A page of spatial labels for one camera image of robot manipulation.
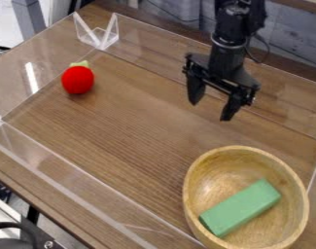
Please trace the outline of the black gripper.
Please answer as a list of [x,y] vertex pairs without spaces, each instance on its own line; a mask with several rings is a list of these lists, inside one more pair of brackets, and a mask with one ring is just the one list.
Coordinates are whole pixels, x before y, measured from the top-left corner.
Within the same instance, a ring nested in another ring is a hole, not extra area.
[[220,116],[220,121],[228,122],[241,107],[252,104],[256,92],[260,90],[260,83],[244,67],[249,36],[237,43],[225,41],[217,35],[212,35],[210,40],[209,54],[185,54],[182,73],[188,78],[188,98],[193,105],[201,101],[206,86],[229,95]]

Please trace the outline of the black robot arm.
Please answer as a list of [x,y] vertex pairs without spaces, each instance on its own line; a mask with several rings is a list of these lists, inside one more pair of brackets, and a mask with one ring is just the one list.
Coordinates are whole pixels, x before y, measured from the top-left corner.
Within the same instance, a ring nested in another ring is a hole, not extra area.
[[182,72],[188,99],[197,105],[210,86],[228,95],[220,121],[230,121],[241,107],[250,105],[260,82],[245,69],[248,46],[266,19],[265,0],[214,0],[216,25],[210,54],[188,53]]

